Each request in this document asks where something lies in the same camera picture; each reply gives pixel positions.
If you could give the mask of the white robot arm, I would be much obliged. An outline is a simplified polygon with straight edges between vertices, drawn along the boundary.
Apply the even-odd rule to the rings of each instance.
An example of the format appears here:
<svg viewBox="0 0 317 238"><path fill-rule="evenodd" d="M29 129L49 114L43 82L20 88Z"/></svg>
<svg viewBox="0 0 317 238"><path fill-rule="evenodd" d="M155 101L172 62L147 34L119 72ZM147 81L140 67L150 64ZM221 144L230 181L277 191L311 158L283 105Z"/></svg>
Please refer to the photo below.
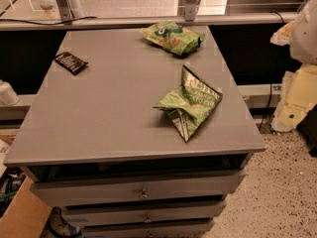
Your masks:
<svg viewBox="0 0 317 238"><path fill-rule="evenodd" d="M290 54L302 63L317 63L317 0L309 0L295 19Z"/></svg>

